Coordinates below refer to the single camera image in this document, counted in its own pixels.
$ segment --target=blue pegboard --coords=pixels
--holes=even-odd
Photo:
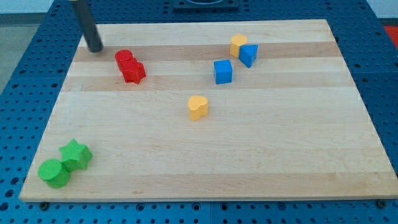
[[[365,0],[240,0],[239,10],[173,12],[172,1],[91,1],[98,23],[327,19],[398,172],[398,53]],[[38,203],[18,199],[81,31],[55,0],[0,97],[0,223],[398,223],[398,200]]]

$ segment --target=light wood surface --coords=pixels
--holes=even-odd
[[[99,25],[104,51],[76,52],[20,198],[26,202],[395,198],[398,180],[324,20]],[[229,56],[259,44],[252,68]],[[144,63],[125,83],[114,53]],[[231,59],[216,85],[213,61]],[[192,95],[209,113],[191,121]],[[37,176],[72,138],[88,170],[62,189]]]

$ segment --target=blue block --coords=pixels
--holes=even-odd
[[[258,45],[243,45],[239,49],[239,60],[250,68],[257,58]]]
[[[214,62],[214,79],[216,84],[232,82],[232,65],[229,60],[220,60]]]

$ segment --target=wooden cutting board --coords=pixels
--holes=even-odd
[[[325,20],[99,25],[81,40],[27,176],[26,202],[395,198],[398,180]],[[259,44],[246,68],[232,35]],[[121,49],[144,63],[125,83]],[[214,60],[233,82],[216,85]],[[209,114],[193,122],[188,99]],[[50,189],[37,170],[72,138],[88,170]]]

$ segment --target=black cylinder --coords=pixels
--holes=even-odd
[[[100,52],[103,49],[103,44],[87,0],[70,0],[70,2],[86,39],[88,49],[90,52]]]

